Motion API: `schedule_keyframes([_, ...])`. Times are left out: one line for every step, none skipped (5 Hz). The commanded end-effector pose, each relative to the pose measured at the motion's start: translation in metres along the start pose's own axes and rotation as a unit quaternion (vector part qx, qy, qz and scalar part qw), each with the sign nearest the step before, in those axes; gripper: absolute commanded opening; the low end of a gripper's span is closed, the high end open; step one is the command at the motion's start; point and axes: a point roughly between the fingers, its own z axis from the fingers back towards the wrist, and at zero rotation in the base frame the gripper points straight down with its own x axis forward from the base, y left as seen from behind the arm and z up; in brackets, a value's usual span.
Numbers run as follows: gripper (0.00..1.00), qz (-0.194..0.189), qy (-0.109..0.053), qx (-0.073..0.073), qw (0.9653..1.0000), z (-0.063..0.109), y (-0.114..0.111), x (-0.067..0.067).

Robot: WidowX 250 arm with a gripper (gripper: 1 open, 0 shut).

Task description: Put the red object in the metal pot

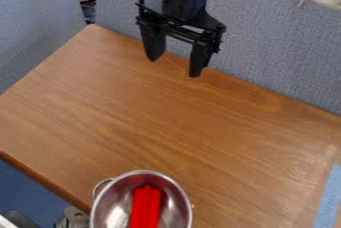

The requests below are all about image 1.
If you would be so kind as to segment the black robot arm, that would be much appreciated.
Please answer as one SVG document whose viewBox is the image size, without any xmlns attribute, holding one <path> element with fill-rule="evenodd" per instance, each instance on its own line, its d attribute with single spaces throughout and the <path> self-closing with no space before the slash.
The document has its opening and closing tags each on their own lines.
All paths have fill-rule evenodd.
<svg viewBox="0 0 341 228">
<path fill-rule="evenodd" d="M 154 62 L 167 49 L 167 37 L 191 44 L 189 76 L 197 78 L 219 52 L 226 26 L 206 11 L 206 0 L 139 0 L 137 24 L 146 54 Z"/>
</svg>

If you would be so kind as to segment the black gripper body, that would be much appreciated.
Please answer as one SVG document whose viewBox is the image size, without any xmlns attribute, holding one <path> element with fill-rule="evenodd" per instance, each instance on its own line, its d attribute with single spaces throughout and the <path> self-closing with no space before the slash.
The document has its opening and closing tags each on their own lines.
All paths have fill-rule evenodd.
<svg viewBox="0 0 341 228">
<path fill-rule="evenodd" d="M 139 27 L 142 25 L 158 27 L 166 36 L 193 45 L 207 43 L 213 51 L 219 52 L 226 26 L 209 15 L 205 9 L 201 9 L 190 19 L 182 20 L 163 13 L 161 0 L 139 0 L 137 5 L 139 7 L 137 17 Z"/>
</svg>

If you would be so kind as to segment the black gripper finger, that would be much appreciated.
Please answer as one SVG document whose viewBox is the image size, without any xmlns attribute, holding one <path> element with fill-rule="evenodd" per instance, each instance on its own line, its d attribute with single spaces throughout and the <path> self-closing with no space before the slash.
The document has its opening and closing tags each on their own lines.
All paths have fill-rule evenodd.
<svg viewBox="0 0 341 228">
<path fill-rule="evenodd" d="M 166 52 L 166 35 L 158 27 L 142 25 L 142 39 L 149 59 L 154 62 Z"/>
<path fill-rule="evenodd" d="M 195 78 L 201 75 L 202 69 L 207 66 L 213 54 L 210 44 L 195 44 L 190 52 L 189 76 Z"/>
</svg>

